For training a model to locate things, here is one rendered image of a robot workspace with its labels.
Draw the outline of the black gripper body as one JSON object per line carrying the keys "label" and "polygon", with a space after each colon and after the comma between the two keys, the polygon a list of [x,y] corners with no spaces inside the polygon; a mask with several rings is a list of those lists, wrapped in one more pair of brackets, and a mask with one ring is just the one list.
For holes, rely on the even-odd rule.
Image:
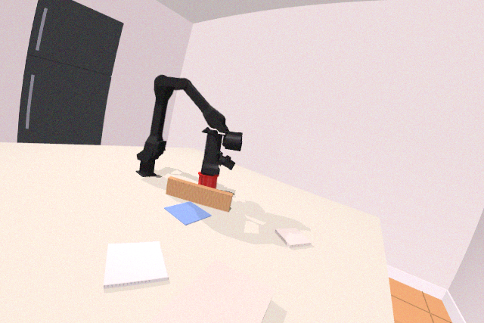
{"label": "black gripper body", "polygon": [[217,166],[221,148],[212,148],[205,146],[203,154],[203,165],[201,172],[209,173],[210,175],[219,175],[220,168]]}

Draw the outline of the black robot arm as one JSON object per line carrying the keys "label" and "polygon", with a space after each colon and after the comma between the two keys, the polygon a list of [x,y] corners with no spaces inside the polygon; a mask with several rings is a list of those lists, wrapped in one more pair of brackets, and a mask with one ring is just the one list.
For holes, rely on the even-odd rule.
{"label": "black robot arm", "polygon": [[[166,118],[166,111],[168,101],[174,91],[182,90],[189,98],[197,105],[204,115],[208,126],[212,129],[217,129],[223,134],[218,134],[217,130],[206,127],[202,130],[206,135],[205,146],[212,148],[221,148],[221,144],[225,149],[240,151],[242,146],[242,132],[230,132],[225,124],[225,117],[208,103],[208,101],[198,92],[195,86],[187,78],[175,78],[171,76],[159,75],[154,80],[154,94],[156,102],[154,107],[154,115],[150,135],[145,141],[144,149],[137,154],[137,159],[140,160],[139,171],[135,170],[140,176],[157,176],[154,173],[155,160],[164,153],[166,141],[163,140],[163,128]],[[222,141],[222,136],[223,141]],[[232,170],[235,162],[231,160],[230,156],[219,155],[217,166],[225,166]]]}

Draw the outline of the red plastic cup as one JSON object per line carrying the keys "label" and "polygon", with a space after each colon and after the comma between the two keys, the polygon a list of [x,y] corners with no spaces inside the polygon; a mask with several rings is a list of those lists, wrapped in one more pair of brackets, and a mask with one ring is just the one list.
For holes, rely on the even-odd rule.
{"label": "red plastic cup", "polygon": [[216,189],[216,182],[217,182],[217,177],[218,175],[203,175],[202,172],[198,172],[199,174],[199,185],[204,185],[210,188],[215,188]]}

